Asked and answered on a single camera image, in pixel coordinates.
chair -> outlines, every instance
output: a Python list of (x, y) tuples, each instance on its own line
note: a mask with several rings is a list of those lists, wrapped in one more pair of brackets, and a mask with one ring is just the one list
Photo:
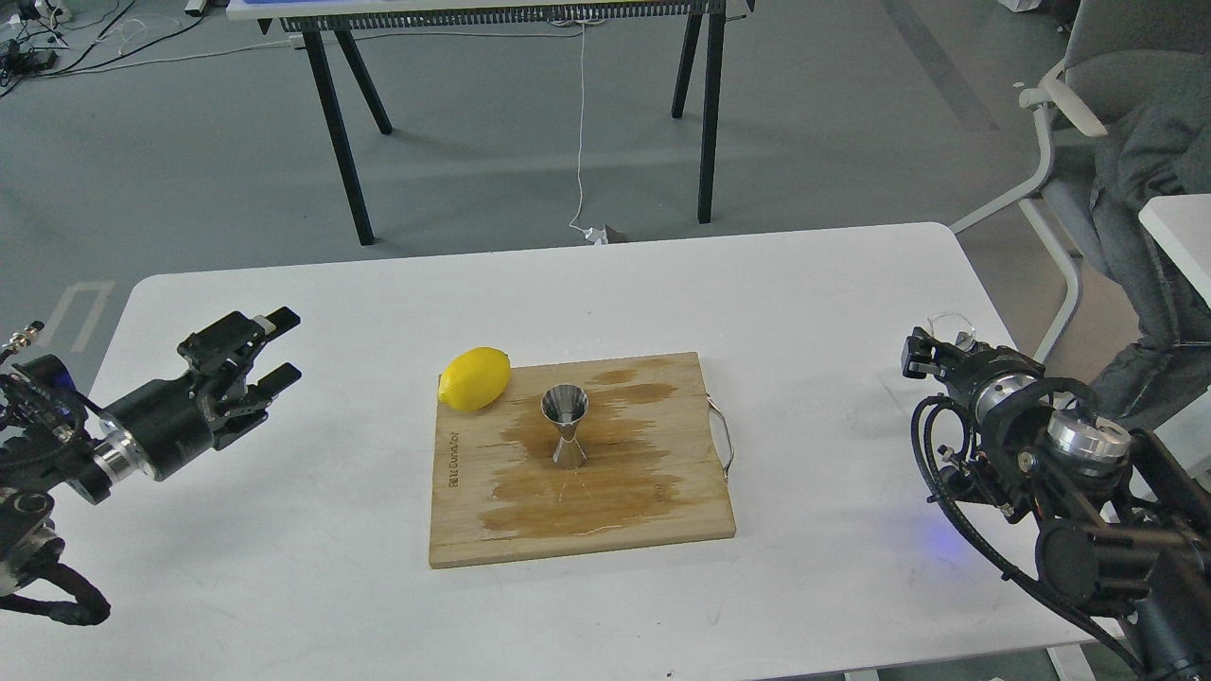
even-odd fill
[[(1092, 141), (1158, 87), (1198, 64), (1211, 45), (1211, 0), (1084, 0), (1063, 59), (1035, 87), (1018, 95), (1034, 116), (1039, 164), (1034, 173), (951, 225), (955, 234), (1017, 204), (1063, 273), (1066, 293), (1034, 359), (1048, 354), (1080, 303), (1083, 254), (1095, 269), (1096, 233), (1089, 211), (1094, 179)], [(1075, 143), (1057, 144), (1056, 132), (1074, 128)], [(1057, 230), (1043, 204), (1061, 223)], [(1067, 233), (1073, 252), (1061, 240)]]

wooden cutting board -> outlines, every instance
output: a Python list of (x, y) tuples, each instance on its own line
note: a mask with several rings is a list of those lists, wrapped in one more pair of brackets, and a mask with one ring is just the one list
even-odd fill
[[(557, 468), (543, 394), (589, 394), (589, 460)], [(429, 565), (455, 567), (734, 537), (696, 353), (516, 367), (472, 413), (437, 404)]]

cutting board handle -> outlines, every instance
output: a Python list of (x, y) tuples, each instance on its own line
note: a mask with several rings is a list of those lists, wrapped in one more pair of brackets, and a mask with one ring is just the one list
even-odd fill
[(728, 429), (728, 417), (723, 416), (723, 410), (719, 408), (719, 405), (714, 404), (714, 400), (711, 397), (710, 393), (707, 393), (706, 395), (706, 406), (710, 408), (711, 412), (713, 412), (716, 416), (719, 417), (719, 423), (723, 424), (723, 436), (728, 441), (728, 463), (723, 464), (723, 479), (728, 480), (728, 473), (731, 469), (731, 462), (736, 460), (736, 448), (731, 445), (731, 431)]

wet stain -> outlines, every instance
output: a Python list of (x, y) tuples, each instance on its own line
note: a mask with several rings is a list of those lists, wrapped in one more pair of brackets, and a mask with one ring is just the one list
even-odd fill
[(630, 383), (635, 379), (637, 373), (633, 368), (620, 368), (618, 371), (607, 371), (598, 373), (597, 376), (589, 379), (592, 385), (616, 385), (619, 383)]
[(632, 370), (609, 371), (585, 383), (589, 414), (576, 439), (589, 460), (575, 470), (551, 463), (559, 435), (538, 408), (541, 395), (515, 400), (533, 408), (520, 410), (500, 435), (520, 445), (526, 457), (494, 471), (493, 499), (503, 505), (480, 514), (483, 528), (501, 539), (592, 536), (642, 525), (691, 503), (679, 499), (679, 476), (659, 473), (671, 452), (648, 437), (655, 422), (629, 410), (665, 400), (677, 388), (625, 385), (633, 376)]

cocktail jigger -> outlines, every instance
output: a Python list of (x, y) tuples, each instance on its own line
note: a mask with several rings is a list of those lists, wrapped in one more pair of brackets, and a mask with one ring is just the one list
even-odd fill
[(551, 457), (555, 465), (572, 470), (587, 460), (576, 441), (576, 428), (589, 411), (589, 395), (576, 385), (556, 385), (543, 395), (543, 416), (559, 431), (559, 443)]

